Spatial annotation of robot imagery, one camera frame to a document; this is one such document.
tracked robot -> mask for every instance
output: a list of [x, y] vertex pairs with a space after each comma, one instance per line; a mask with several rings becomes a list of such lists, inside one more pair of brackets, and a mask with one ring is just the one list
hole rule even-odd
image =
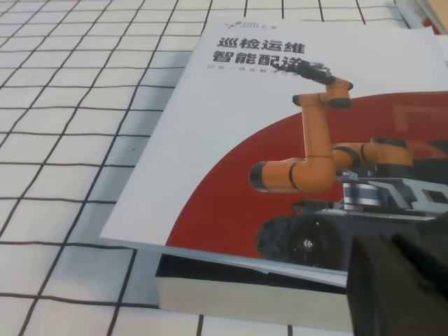
[[[303, 200], [294, 215], [263, 223], [256, 244], [268, 260], [347, 271], [355, 236], [416, 232], [417, 225], [448, 211], [448, 159], [413, 158], [407, 142], [373, 138], [369, 143], [332, 146], [326, 107], [351, 107], [350, 82], [334, 77], [322, 64], [301, 61], [277, 66], [325, 85], [325, 92], [293, 96], [302, 107], [305, 158], [256, 163], [251, 185], [269, 193], [318, 193], [336, 180], [340, 202]], [[431, 146], [448, 153], [448, 141]]]

logo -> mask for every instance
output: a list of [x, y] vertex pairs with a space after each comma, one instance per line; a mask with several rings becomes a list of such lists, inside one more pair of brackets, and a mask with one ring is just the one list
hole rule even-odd
[[234, 29], [234, 28], [255, 28], [255, 29], [277, 29], [277, 26], [272, 25], [265, 25], [265, 24], [259, 24], [257, 22], [241, 22], [237, 21], [234, 24], [226, 23], [225, 26], [227, 29]]

robotic arm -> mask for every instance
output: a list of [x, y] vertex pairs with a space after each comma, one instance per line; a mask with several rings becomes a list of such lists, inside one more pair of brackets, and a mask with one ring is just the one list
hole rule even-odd
[[351, 107], [350, 82], [317, 69], [312, 63], [276, 66], [278, 70], [295, 72], [301, 77], [325, 85], [325, 92], [293, 96], [293, 103], [302, 107], [305, 159], [265, 161], [255, 164], [249, 180], [259, 191], [273, 193], [317, 193], [329, 189], [338, 169], [376, 164], [389, 175], [401, 176], [412, 170], [412, 156], [406, 143], [397, 139], [376, 139], [370, 143], [342, 143], [332, 147], [326, 118], [326, 106], [336, 109]]

table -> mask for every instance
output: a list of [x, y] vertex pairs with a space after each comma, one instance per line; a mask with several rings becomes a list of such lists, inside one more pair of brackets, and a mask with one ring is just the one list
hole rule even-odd
[[0, 1], [0, 334], [343, 335], [157, 309], [98, 239], [207, 20], [404, 27], [392, 0]]

white cover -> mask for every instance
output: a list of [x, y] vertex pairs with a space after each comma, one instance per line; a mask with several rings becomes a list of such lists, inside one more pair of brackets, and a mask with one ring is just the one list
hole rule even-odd
[[[298, 112], [290, 99], [274, 99], [274, 96], [281, 93], [292, 97], [322, 91], [322, 85], [299, 76], [208, 69], [210, 64], [215, 64], [215, 68], [220, 65], [212, 62], [217, 50], [248, 52], [217, 47], [222, 37], [303, 43], [304, 54], [288, 53], [287, 56], [324, 63], [335, 76], [354, 83], [352, 98], [448, 90], [448, 70], [431, 28], [352, 29], [315, 22], [258, 20], [258, 28], [243, 25], [229, 28], [228, 25], [238, 21], [254, 22], [221, 19], [206, 26], [101, 237], [119, 240], [126, 246], [210, 259], [207, 254], [165, 247], [188, 198], [213, 166], [235, 146], [262, 128]], [[257, 64], [252, 67], [257, 71], [269, 69]], [[214, 255], [212, 260], [300, 277], [304, 276], [301, 270], [309, 270], [298, 265], [226, 255]], [[335, 277], [339, 280], [328, 282], [344, 283], [344, 277]]]

